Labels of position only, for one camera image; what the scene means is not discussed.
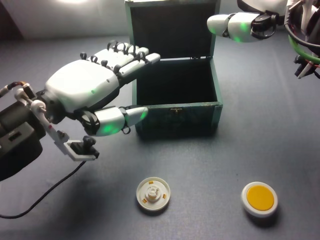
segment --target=table surface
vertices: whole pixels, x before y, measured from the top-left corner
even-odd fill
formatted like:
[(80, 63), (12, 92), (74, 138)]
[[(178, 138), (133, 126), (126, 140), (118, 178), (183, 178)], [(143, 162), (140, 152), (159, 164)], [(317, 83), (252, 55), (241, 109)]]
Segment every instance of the table surface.
[[(29, 82), (38, 91), (60, 67), (104, 49), (98, 37), (0, 44), (0, 82)], [(296, 54), (284, 32), (239, 44), (217, 39), (214, 61), (224, 106), (213, 137), (141, 141), (136, 132), (100, 137), (100, 157), (87, 162), (26, 216), (0, 219), (2, 240), (315, 240), (320, 235), (320, 80), (297, 79)], [(131, 84), (112, 104), (131, 104)], [(3, 109), (13, 94), (0, 101)], [(80, 123), (58, 125), (73, 139)], [(0, 213), (25, 211), (78, 163), (48, 137), (42, 155), (0, 183)], [(147, 215), (136, 203), (138, 184), (160, 177), (171, 188), (169, 207)], [(279, 199), (273, 224), (243, 211), (240, 193), (254, 181)]]

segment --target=white cap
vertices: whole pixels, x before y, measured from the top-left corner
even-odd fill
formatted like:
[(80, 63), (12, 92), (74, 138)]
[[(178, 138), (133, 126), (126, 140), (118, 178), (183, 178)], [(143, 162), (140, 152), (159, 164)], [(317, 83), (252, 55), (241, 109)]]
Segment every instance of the white cap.
[(136, 189), (138, 203), (148, 211), (163, 209), (168, 204), (170, 195), (168, 183), (159, 177), (146, 178)]
[(258, 218), (271, 216), (278, 207), (278, 197), (268, 184), (254, 181), (244, 187), (241, 193), (244, 209)]

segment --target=green cable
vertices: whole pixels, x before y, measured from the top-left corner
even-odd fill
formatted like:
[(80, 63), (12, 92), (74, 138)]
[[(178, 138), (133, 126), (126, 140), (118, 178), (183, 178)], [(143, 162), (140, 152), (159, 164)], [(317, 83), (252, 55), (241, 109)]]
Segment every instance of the green cable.
[(297, 54), (299, 54), (301, 57), (315, 63), (315, 64), (320, 64), (320, 58), (311, 56), (310, 54), (306, 53), (304, 50), (302, 50), (298, 44), (289, 36), (289, 42), (293, 49), (296, 51)]

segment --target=dark green box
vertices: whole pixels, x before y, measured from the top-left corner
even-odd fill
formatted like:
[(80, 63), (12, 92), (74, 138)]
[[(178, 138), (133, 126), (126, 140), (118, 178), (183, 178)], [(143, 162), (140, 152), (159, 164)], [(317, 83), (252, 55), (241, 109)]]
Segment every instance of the dark green box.
[(140, 136), (211, 134), (223, 102), (207, 19), (220, 0), (126, 0), (130, 43), (161, 55), (133, 82), (134, 105), (149, 108)]

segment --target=open lid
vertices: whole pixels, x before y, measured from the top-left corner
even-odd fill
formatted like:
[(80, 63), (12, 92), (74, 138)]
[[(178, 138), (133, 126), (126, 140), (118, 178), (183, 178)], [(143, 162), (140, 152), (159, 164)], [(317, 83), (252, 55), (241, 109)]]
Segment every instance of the open lid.
[(130, 43), (162, 59), (212, 57), (216, 36), (207, 20), (220, 0), (126, 0)]

